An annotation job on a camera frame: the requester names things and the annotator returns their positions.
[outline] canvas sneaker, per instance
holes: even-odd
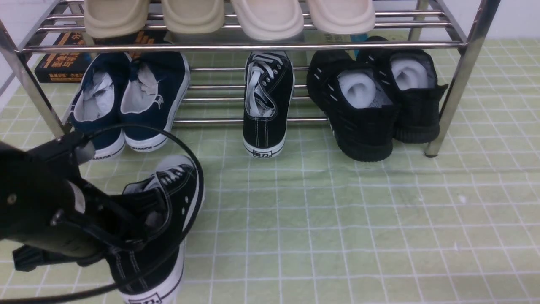
[[[285,52],[253,52],[245,80],[244,147],[257,158],[275,157],[285,145],[295,82],[292,63]]]
[[[190,82],[190,68],[179,52],[144,53],[131,62],[130,81],[120,105],[120,120],[171,131],[174,116]],[[149,129],[124,128],[137,152],[161,148],[167,137]]]
[[[70,122],[84,133],[120,123],[118,109],[130,74],[130,58],[125,53],[98,55],[83,75],[71,103]],[[104,160],[119,155],[125,146],[124,132],[110,130],[92,140],[96,154]]]
[[[123,192],[122,206],[137,215],[149,230],[149,242],[137,252],[111,250],[105,255],[115,281],[132,277],[154,261],[171,244],[178,244],[176,252],[159,268],[140,280],[120,289],[128,304],[164,304],[174,299],[180,289],[184,273],[185,241],[180,233],[191,219],[197,216],[204,201],[197,205],[199,172],[192,160],[183,155],[172,155],[163,159],[156,172],[149,178],[129,184]],[[159,191],[163,206],[145,203],[145,196],[155,197]]]

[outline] beige slipper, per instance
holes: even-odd
[[[110,38],[141,30],[150,0],[84,0],[84,25],[94,38]]]
[[[303,30],[298,0],[231,0],[231,4],[242,30],[253,39],[287,39]]]
[[[163,19],[171,32],[203,34],[225,22],[223,0],[162,0]]]
[[[373,30],[373,0],[306,0],[313,25],[331,34],[352,35]]]

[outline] green tile floor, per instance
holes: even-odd
[[[433,50],[441,83],[458,60]],[[247,54],[188,54],[193,66],[241,67]],[[297,66],[304,54],[294,54]],[[194,74],[194,84],[241,84],[242,73]],[[44,85],[59,113],[75,85]],[[241,97],[242,92],[233,92]],[[316,115],[295,103],[292,115]],[[185,104],[182,117],[240,117],[241,104]],[[540,303],[540,41],[487,41],[439,157],[395,143],[360,163],[328,125],[289,126],[283,153],[250,158],[241,127],[183,127],[207,195],[187,239],[175,302],[350,304]],[[2,141],[28,149],[51,138],[24,90],[0,113]],[[150,154],[81,166],[108,193],[145,178],[172,143]],[[107,265],[14,272],[0,243],[0,298],[76,292],[111,282]],[[120,303],[111,293],[84,303]]]

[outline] metal shoe rack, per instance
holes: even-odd
[[[309,43],[258,43],[253,41],[250,44],[231,44],[216,43],[207,41],[204,44],[175,44],[175,45],[41,45],[45,36],[52,32],[81,32],[85,35],[83,23],[83,0],[56,0],[43,17],[36,23],[35,27],[23,41],[20,47],[17,47],[4,24],[0,21],[0,52],[6,58],[7,62],[14,71],[15,76],[20,80],[21,85],[26,90],[30,99],[39,110],[43,119],[57,137],[64,135],[69,131],[70,126],[66,123],[67,116],[60,119],[51,106],[51,103],[43,93],[39,83],[32,74],[27,62],[32,54],[36,53],[68,53],[68,52],[120,52],[120,51],[314,51],[322,49],[365,49],[365,48],[398,48],[398,49],[440,49],[456,48],[461,54],[461,59],[457,65],[454,79],[451,82],[446,100],[444,101],[440,113],[440,136],[426,148],[426,156],[437,156],[441,144],[446,136],[454,113],[461,100],[469,77],[473,71],[480,49],[485,41],[485,37],[495,17],[497,8],[501,0],[481,0],[473,26],[467,36],[458,25],[456,19],[449,11],[443,0],[415,0],[415,10],[395,10],[378,11],[377,29],[410,29],[409,39],[402,42],[377,42],[377,43],[339,43],[339,44],[309,44]],[[311,23],[309,12],[304,12],[305,30],[315,30]],[[389,17],[410,17],[409,21],[384,21]],[[426,17],[436,17],[434,21],[426,21]],[[241,27],[236,21],[235,14],[226,15],[227,22],[224,29],[240,31]],[[148,20],[162,21],[163,15],[149,14]],[[73,25],[57,25],[59,21],[74,21]],[[444,28],[450,36],[447,41],[419,41],[420,33],[423,28]],[[163,24],[147,24],[145,30],[165,30]],[[92,39],[85,37],[85,41],[92,42]],[[244,67],[235,68],[194,68],[193,72],[203,71],[221,71],[232,72],[242,71]],[[297,71],[306,71],[307,67],[297,67]],[[297,84],[297,88],[305,88],[305,84]],[[192,85],[190,90],[231,90],[243,89],[242,85]],[[309,100],[307,96],[295,96],[293,102]],[[187,98],[184,102],[242,102],[242,98],[232,96],[212,97],[212,98]],[[316,123],[326,121],[325,117],[290,117],[289,123]],[[176,119],[178,124],[230,124],[242,123],[241,115],[239,118],[191,118]]]

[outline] black cord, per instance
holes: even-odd
[[[95,131],[94,133],[88,135],[86,137],[86,142],[92,140],[93,138],[96,138],[97,136],[118,128],[127,128],[127,127],[138,127],[138,128],[146,128],[153,130],[155,132],[158,132],[160,134],[163,134],[170,138],[173,142],[175,142],[177,145],[182,147],[184,151],[186,151],[187,155],[191,158],[193,163],[195,164],[195,168],[197,169],[198,177],[199,177],[199,185],[202,187],[199,187],[199,193],[197,202],[195,203],[195,210],[193,211],[193,216],[190,218],[189,222],[187,223],[186,228],[181,232],[181,242],[184,241],[186,238],[187,233],[191,230],[191,227],[193,227],[193,223],[195,222],[195,218],[197,217],[197,214],[199,212],[202,200],[203,200],[203,192],[204,192],[204,177],[203,177],[203,169],[201,167],[201,164],[199,163],[199,160],[195,156],[195,154],[191,151],[191,149],[184,144],[180,139],[178,139],[176,136],[172,135],[171,133],[167,131],[163,131],[160,129],[156,129],[153,127],[149,127],[146,125],[141,124],[133,124],[133,123],[121,123],[121,124],[115,124],[111,125],[109,127],[100,129]],[[7,299],[7,300],[0,300],[0,304],[56,304],[56,303],[63,303],[63,302],[72,302],[72,301],[78,301],[86,298],[91,298],[93,296],[102,295],[108,292],[111,292],[118,288],[123,288],[135,281],[138,281],[143,276],[147,276],[154,272],[161,264],[163,264],[169,257],[172,256],[172,254],[178,249],[178,246],[171,246],[169,247],[164,253],[162,253],[160,256],[158,256],[157,259],[154,259],[150,265],[143,268],[143,271],[139,272],[138,274],[134,275],[133,277],[129,277],[126,279],[123,279],[119,282],[98,287],[95,289],[73,293],[73,294],[65,294],[65,295],[56,295],[56,296],[43,296],[39,298],[21,298],[21,299]]]

